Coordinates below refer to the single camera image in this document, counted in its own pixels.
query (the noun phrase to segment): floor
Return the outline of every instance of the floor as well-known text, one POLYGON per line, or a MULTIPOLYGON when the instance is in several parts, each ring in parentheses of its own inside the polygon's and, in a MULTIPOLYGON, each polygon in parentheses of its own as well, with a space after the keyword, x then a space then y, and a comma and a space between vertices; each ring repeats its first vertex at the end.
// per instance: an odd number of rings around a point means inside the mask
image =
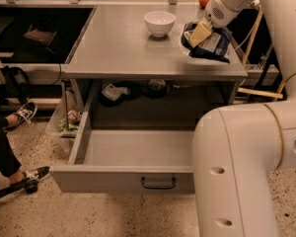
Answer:
MULTIPOLYGON (((45 133, 47 121, 8 133, 27 169, 66 164, 64 152, 45 133)), ((296 237, 296 169, 269 174, 281 237, 296 237)), ((8 185, 0 176, 0 187, 8 185)), ((194 195, 63 194, 50 177, 38 192, 0 199, 0 237, 197 237, 194 195)))

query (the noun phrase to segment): sneaker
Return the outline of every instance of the sneaker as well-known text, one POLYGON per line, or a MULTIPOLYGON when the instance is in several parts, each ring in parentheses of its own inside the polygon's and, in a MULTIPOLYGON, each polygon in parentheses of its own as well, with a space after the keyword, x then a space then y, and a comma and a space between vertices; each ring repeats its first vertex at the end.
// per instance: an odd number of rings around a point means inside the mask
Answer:
POLYGON ((31 118, 37 113, 37 105, 33 102, 28 102, 22 105, 13 115, 18 117, 18 123, 13 127, 19 126, 24 121, 31 123, 31 118))
POLYGON ((35 193, 37 191, 38 182, 46 179, 50 176, 49 167, 40 167, 33 171, 27 171, 22 182, 24 183, 24 189, 28 194, 35 193))

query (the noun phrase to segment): white robotic arm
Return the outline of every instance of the white robotic arm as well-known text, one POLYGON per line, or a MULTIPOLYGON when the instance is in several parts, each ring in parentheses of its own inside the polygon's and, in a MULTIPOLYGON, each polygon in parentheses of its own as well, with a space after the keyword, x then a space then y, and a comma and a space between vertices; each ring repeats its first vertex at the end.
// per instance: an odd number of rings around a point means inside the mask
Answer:
MULTIPOLYGON (((215 27, 253 0, 210 0, 215 27)), ((228 106, 206 114, 193 142, 201 237, 278 237, 267 173, 296 167, 296 0, 260 0, 287 101, 228 106)))

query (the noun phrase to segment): bowl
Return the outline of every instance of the bowl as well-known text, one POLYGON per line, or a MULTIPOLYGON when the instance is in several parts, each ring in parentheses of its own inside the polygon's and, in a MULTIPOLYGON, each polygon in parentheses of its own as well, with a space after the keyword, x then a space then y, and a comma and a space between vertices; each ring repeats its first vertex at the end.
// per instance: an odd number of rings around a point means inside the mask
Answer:
POLYGON ((165 11, 149 12, 144 16, 148 31, 154 37, 164 37, 174 26, 176 16, 165 11))

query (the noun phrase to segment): drawer handle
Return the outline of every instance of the drawer handle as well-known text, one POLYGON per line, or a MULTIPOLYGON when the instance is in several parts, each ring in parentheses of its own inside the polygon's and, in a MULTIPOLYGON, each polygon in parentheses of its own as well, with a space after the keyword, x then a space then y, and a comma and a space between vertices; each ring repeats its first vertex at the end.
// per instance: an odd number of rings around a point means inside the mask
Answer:
POLYGON ((152 189, 152 190, 169 190, 173 189, 176 186, 176 178, 172 177, 172 183, 168 186, 149 186, 146 184, 146 178, 141 178, 141 185, 145 189, 152 189))

